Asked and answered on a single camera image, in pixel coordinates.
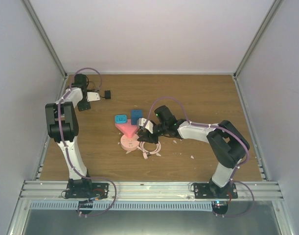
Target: blue box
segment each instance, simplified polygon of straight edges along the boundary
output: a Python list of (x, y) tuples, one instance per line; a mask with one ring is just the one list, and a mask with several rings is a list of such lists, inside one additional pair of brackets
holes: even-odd
[(143, 113), (140, 109), (132, 109), (131, 110), (131, 124), (136, 125), (138, 119), (143, 117)]
[(120, 114), (115, 116), (115, 123), (124, 124), (127, 123), (128, 119), (125, 114)]

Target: white panel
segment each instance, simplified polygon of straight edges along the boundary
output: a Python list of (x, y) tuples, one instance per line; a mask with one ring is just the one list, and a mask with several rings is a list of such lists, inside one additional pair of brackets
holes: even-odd
[(32, 179), (46, 130), (45, 104), (62, 76), (22, 3), (0, 0), (0, 235), (24, 179)]
[(270, 180), (299, 234), (299, 0), (285, 0), (239, 77)]
[(272, 0), (32, 0), (65, 70), (232, 73)]

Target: wooden table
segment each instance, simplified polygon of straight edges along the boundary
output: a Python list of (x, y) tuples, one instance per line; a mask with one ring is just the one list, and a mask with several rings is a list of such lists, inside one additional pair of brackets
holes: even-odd
[[(99, 78), (88, 75), (96, 85)], [(101, 88), (111, 90), (109, 100), (92, 102), (92, 109), (78, 112), (78, 144), (91, 176), (123, 181), (208, 181), (218, 164), (209, 144), (195, 140), (160, 137), (161, 156), (145, 160), (141, 151), (129, 154), (118, 144), (121, 133), (115, 128), (118, 114), (131, 116), (132, 109), (142, 109), (147, 117), (152, 103), (161, 96), (172, 96), (185, 107), (192, 121), (219, 123), (224, 119), (242, 133), (251, 145), (251, 158), (237, 171), (236, 180), (260, 181), (258, 162), (238, 94), (231, 76), (224, 75), (105, 75)], [(176, 118), (184, 118), (173, 100), (162, 100), (155, 108), (166, 105)], [(157, 123), (154, 113), (150, 119)], [(145, 144), (154, 149), (154, 144)], [(67, 180), (68, 168), (61, 150), (50, 142), (41, 180)]]

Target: pink disc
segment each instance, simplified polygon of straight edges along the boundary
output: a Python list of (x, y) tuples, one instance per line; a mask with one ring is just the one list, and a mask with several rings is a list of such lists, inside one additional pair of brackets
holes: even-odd
[(126, 151), (134, 151), (138, 148), (139, 141), (138, 135), (134, 135), (132, 138), (128, 138), (126, 135), (121, 137), (121, 147)]

